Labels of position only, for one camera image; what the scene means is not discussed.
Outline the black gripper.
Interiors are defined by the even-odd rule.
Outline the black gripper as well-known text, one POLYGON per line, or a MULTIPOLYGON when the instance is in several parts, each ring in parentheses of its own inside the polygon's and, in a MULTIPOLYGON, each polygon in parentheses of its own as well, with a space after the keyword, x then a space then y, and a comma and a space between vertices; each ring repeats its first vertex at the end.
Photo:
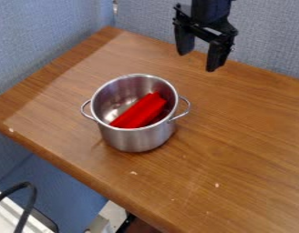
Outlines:
MULTIPOLYGON (((190 5, 178 3, 174 7, 172 18, 176 50, 180 56, 187 55, 195 48, 195 35, 190 27, 210 28, 223 35, 237 36, 238 30, 229 22, 231 3, 235 0, 191 0, 190 5)), ((206 70, 214 72, 225 65, 233 51, 234 41, 213 40, 207 55, 206 70)))

